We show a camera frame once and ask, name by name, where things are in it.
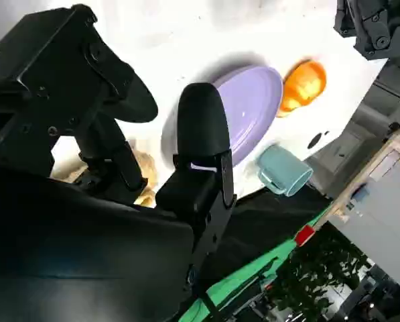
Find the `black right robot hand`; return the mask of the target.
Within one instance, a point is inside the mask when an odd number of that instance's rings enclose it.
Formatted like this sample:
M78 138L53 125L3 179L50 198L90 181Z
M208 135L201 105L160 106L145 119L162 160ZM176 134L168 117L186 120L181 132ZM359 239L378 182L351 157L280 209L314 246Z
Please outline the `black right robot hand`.
M78 4L24 16L0 41L0 321L176 321L236 203L222 99L182 92L174 173L157 207L118 121L157 104Z

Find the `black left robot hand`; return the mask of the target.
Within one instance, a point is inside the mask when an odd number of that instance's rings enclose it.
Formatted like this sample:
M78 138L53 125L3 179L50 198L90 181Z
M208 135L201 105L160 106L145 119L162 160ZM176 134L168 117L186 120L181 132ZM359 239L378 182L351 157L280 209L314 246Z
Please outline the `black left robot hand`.
M334 30L367 60L400 58L400 1L337 1Z

